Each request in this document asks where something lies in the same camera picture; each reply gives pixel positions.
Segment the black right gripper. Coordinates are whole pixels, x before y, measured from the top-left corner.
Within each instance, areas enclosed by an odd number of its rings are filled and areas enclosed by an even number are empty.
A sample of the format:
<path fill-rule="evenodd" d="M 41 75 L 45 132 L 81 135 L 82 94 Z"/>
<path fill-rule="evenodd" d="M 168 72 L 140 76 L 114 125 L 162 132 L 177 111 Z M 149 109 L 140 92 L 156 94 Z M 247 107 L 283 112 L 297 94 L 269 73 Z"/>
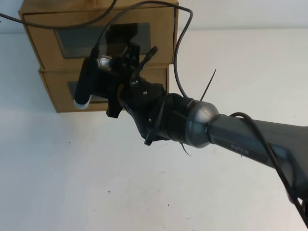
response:
<path fill-rule="evenodd" d="M 134 120 L 146 145 L 166 138 L 154 129 L 161 121 L 160 108 L 167 92 L 162 84 L 151 83 L 140 76 L 141 70 L 157 53 L 153 46 L 140 62 L 140 46 L 128 43 L 121 57 L 114 57 L 109 68 L 99 68 L 96 94 L 108 100 L 106 114 L 118 118 L 125 110 Z"/>

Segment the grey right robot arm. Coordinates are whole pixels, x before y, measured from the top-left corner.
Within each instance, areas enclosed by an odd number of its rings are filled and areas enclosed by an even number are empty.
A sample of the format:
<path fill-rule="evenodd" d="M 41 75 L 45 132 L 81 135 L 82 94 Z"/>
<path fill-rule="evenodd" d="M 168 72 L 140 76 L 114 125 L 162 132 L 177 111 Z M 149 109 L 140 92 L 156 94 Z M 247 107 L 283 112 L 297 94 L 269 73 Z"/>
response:
<path fill-rule="evenodd" d="M 207 102 L 167 93 L 160 84 L 140 76 L 145 61 L 138 46 L 97 67 L 107 115 L 126 110 L 146 145 L 176 141 L 195 148 L 215 144 L 276 169 L 290 196 L 308 197 L 307 127 L 253 120 L 244 113 L 223 115 Z"/>

